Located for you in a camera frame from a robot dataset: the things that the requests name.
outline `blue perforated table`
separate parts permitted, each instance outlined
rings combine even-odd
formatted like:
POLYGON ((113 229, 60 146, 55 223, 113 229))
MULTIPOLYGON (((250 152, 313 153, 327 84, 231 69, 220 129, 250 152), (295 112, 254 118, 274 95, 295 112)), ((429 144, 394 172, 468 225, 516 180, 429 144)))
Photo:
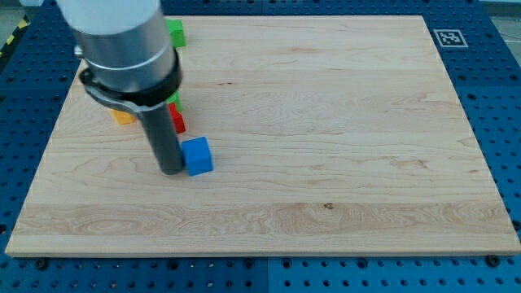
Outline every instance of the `blue perforated table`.
MULTIPOLYGON (((423 15, 519 228, 521 69, 476 0, 162 3, 166 15, 423 15)), ((2 252, 77 70, 73 43, 55 3, 47 1, 0 75, 2 252)), ((333 290, 521 291, 521 256, 15 260, 0 255, 0 292, 333 290)))

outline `yellow-black warning tape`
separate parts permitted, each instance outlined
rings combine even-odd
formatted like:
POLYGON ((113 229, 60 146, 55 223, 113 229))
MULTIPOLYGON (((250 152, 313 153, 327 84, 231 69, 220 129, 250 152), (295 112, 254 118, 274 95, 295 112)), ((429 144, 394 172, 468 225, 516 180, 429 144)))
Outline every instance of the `yellow-black warning tape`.
POLYGON ((13 33, 6 39, 6 43, 0 50, 0 72, 7 66, 11 55, 15 51, 16 46, 20 43, 22 36, 27 31, 29 20, 27 16, 18 23, 13 33))

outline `wooden board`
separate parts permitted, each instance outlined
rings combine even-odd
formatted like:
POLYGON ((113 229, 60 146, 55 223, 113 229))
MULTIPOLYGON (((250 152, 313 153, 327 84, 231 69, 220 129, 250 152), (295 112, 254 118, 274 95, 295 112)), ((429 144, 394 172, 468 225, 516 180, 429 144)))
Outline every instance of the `wooden board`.
POLYGON ((515 254, 519 240, 419 16, 183 17, 188 132, 165 176, 76 80, 11 256, 515 254))

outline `wood grain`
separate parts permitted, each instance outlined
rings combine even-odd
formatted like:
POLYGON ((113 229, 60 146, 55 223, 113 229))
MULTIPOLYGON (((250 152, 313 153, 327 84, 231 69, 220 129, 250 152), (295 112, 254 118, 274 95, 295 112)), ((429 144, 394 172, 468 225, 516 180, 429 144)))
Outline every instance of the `wood grain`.
POLYGON ((180 139, 215 171, 161 174, 76 79, 9 255, 520 252, 421 17, 182 19, 180 139))

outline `toy block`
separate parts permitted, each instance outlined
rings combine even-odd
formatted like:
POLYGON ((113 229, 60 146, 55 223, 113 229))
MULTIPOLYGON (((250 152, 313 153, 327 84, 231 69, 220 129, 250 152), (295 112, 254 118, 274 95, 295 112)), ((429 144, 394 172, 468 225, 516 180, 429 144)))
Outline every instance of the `toy block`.
POLYGON ((172 45, 176 48, 186 46, 185 32, 181 20, 164 20, 169 30, 172 45))
POLYGON ((114 109, 108 109, 111 113, 112 119, 119 125, 126 125, 136 121, 136 117, 132 114, 114 109))
POLYGON ((176 109, 179 111, 179 113, 182 113, 181 96, 179 96, 179 92, 175 92, 169 98, 167 98, 166 103, 176 103, 176 109))
POLYGON ((182 119, 181 113, 176 109, 176 104, 170 103, 169 110, 172 122, 176 126, 176 133, 184 133, 186 131, 185 121, 182 119))
POLYGON ((212 153, 206 137, 181 143, 188 175, 195 176, 213 170, 212 153))

